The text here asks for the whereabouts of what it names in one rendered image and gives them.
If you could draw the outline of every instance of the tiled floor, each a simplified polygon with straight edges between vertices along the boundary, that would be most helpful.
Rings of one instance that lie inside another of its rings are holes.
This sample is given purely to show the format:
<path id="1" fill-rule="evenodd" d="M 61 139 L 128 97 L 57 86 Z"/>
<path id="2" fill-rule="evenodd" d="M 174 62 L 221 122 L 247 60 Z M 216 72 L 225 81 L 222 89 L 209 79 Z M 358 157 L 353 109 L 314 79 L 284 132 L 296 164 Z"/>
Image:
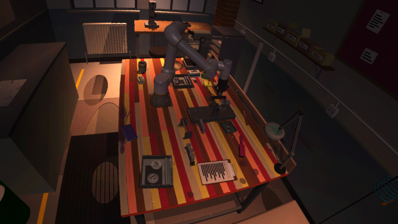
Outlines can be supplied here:
<path id="1" fill-rule="evenodd" d="M 118 131 L 119 111 L 119 85 L 121 63 L 76 63 L 70 65 L 77 83 L 80 78 L 78 93 L 79 101 L 70 127 L 67 145 L 60 170 L 56 192 L 49 193 L 42 223 L 54 223 L 58 207 L 60 187 L 65 168 L 65 161 L 71 136 L 95 133 L 109 133 Z M 241 192 L 245 197 L 251 189 Z M 28 223 L 38 223 L 40 205 L 43 194 L 22 195 L 20 198 L 31 208 L 31 217 Z M 203 221 L 207 223 L 235 223 L 262 213 L 281 204 L 293 200 L 281 180 L 268 184 L 260 196 L 242 213 L 233 212 L 214 219 Z M 148 224 L 179 223 L 192 218 L 206 216 L 239 206 L 236 194 L 199 202 L 179 208 L 154 212 L 145 215 Z M 131 223 L 136 223 L 135 218 L 130 218 Z"/>

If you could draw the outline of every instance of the radiator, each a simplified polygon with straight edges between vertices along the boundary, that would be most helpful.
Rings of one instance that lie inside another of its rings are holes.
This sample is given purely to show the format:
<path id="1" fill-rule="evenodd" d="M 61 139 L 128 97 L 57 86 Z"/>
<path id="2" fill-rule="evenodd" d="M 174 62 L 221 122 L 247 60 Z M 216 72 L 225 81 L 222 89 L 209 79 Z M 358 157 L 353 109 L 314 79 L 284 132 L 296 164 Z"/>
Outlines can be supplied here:
<path id="1" fill-rule="evenodd" d="M 84 23 L 87 54 L 127 53 L 126 23 Z"/>

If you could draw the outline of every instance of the blue coiled hose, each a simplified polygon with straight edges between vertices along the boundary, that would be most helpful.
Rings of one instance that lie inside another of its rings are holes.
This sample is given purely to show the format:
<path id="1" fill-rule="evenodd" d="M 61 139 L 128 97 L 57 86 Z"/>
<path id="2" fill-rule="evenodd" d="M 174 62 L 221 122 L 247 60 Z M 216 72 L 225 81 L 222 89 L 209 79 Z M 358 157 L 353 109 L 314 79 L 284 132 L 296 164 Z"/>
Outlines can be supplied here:
<path id="1" fill-rule="evenodd" d="M 392 176 L 386 176 L 380 180 L 380 182 L 373 185 L 373 190 L 380 199 L 384 202 L 389 202 L 398 197 L 398 180 L 394 180 Z"/>

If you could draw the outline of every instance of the blue notebook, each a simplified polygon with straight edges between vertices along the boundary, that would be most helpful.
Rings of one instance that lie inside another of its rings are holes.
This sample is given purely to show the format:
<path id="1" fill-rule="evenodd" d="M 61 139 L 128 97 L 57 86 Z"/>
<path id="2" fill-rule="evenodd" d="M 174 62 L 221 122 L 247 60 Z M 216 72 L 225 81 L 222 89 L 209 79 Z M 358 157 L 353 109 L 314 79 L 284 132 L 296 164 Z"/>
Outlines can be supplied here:
<path id="1" fill-rule="evenodd" d="M 135 133 L 133 127 L 130 124 L 123 126 L 122 131 L 124 133 L 124 136 L 127 138 L 127 141 L 131 141 L 133 139 L 138 138 L 137 134 Z"/>

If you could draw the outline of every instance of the red bulletin board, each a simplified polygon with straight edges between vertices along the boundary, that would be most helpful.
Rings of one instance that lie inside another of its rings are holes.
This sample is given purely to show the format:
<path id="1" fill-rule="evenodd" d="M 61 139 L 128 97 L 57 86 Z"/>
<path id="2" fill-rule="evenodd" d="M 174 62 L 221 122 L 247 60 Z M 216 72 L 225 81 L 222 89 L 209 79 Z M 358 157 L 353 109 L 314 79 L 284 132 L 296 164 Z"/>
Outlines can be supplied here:
<path id="1" fill-rule="evenodd" d="M 398 0 L 363 0 L 335 56 L 398 100 L 397 47 Z"/>

